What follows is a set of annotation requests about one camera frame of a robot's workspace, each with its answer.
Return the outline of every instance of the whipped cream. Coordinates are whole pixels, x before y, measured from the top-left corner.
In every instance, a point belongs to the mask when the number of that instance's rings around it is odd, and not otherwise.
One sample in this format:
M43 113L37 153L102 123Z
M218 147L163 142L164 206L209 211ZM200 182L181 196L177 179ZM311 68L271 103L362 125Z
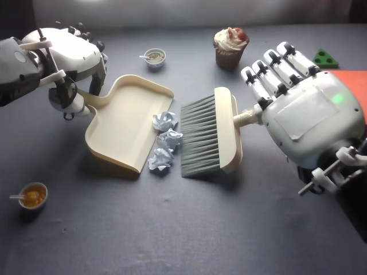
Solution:
M228 29L221 30L214 36L214 42L218 45L221 50L226 52L235 52L237 50L242 50L244 45L247 44L246 41L239 39L239 35L235 29L229 27Z

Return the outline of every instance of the green glowing indicator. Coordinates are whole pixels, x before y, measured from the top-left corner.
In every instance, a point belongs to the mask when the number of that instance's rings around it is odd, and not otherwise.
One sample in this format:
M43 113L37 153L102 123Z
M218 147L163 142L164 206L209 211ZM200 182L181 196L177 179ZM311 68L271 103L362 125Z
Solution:
M333 96L332 101L335 104L342 103L344 101L344 96L341 93L339 93L339 94Z

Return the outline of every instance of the white plastic cup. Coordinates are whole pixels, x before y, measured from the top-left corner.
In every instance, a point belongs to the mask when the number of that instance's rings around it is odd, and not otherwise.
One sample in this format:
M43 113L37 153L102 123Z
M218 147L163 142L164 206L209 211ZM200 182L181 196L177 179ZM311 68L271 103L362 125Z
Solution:
M27 207L25 206L21 200L19 199L18 200L18 203L21 207L23 207L24 209L27 209L27 210L37 210L37 209L40 209L46 202L47 200L47 197L48 197L48 190L47 190L47 187L46 185L44 185L43 183L40 183L40 182L32 182L32 183L28 183L26 186L24 186L22 188L22 190L19 192L19 195L25 195L24 192L29 188L29 187L32 187L32 186L42 186L45 190L46 190L46 195L45 195L45 198L44 200L39 204L39 205L36 205L36 206L32 206L32 207Z
M152 52L160 52L161 54L163 54L163 60L161 60L160 62L152 63L152 62L150 62L149 59L145 59L145 62L147 63L148 67L151 67L151 68L162 67L164 65L164 63L166 62L166 53L165 53L165 51L162 50L162 49L154 48L154 49L147 50L144 55L148 56Z

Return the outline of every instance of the gray bristles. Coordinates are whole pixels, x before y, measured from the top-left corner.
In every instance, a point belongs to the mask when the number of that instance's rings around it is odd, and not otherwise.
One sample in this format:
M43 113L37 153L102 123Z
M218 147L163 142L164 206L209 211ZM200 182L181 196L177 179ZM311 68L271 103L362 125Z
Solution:
M220 169L214 95L182 107L181 132L183 177Z

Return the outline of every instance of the robotic hand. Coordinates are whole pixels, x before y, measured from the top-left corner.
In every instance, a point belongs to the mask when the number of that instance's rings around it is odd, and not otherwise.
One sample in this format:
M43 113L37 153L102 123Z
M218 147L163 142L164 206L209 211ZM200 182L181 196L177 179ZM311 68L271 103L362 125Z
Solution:
M75 82L92 76L89 93L98 96L106 76L104 44L91 44L93 37L83 24L77 28L38 29L22 41L12 37L0 41L0 107L40 86L55 82L49 101L64 113L64 119L86 115L82 95Z
M258 105L251 109L278 147L298 166L299 191L336 192L366 175L362 107L332 73L282 42L241 75Z

